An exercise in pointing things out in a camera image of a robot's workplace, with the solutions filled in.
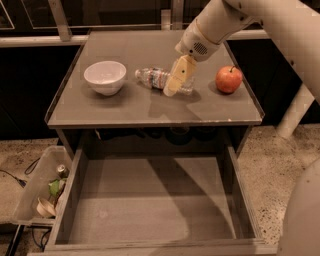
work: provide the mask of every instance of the open drawer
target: open drawer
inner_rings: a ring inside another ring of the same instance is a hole
[[[84,132],[64,193],[44,255],[275,255],[223,128],[185,146]]]

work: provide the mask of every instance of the cable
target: cable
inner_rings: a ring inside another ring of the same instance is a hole
[[[32,234],[32,239],[33,239],[33,242],[35,243],[36,246],[38,246],[42,251],[44,251],[49,239],[47,239],[45,241],[45,243],[43,243],[43,239],[46,237],[47,234],[49,234],[51,232],[51,229],[48,229],[42,236],[41,236],[41,240],[40,240],[40,243],[38,243],[36,241],[36,238],[34,237],[34,228],[31,228],[31,234]]]
[[[31,174],[31,173],[33,172],[33,170],[36,168],[37,163],[38,163],[39,160],[40,160],[40,158],[34,160],[34,161],[27,167],[27,169],[25,169],[24,174],[25,174],[25,175]],[[26,180],[19,179],[18,177],[12,175],[11,173],[9,173],[9,172],[7,172],[7,171],[5,171],[5,170],[1,170],[1,169],[0,169],[0,172],[4,172],[4,173],[8,174],[9,176],[11,176],[12,178],[14,178],[14,179],[19,183],[19,185],[20,185],[22,188],[24,188],[24,187],[27,185],[27,181],[26,181]]]
[[[29,175],[30,173],[33,172],[34,168],[36,168],[37,163],[39,162],[40,158],[34,160],[28,167],[25,169],[24,174]]]
[[[11,176],[12,178],[14,178],[22,188],[24,188],[27,185],[26,180],[19,179],[18,177],[13,176],[11,173],[4,171],[4,170],[1,170],[1,169],[0,169],[0,172],[4,172],[4,173],[8,174],[9,176]]]

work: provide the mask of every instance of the white bowl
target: white bowl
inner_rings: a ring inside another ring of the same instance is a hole
[[[126,67],[119,62],[101,61],[88,67],[84,78],[93,90],[109,96],[122,88],[126,72]]]

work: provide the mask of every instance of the bottle label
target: bottle label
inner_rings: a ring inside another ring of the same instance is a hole
[[[166,72],[161,68],[150,68],[148,86],[162,90],[165,86],[164,80],[166,79],[164,74],[166,74]]]

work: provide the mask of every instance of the white post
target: white post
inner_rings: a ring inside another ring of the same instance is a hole
[[[305,84],[301,84],[287,112],[284,114],[276,131],[279,136],[289,138],[314,101],[313,95]]]
[[[48,0],[53,18],[56,22],[61,41],[70,41],[72,37],[66,15],[60,0]]]

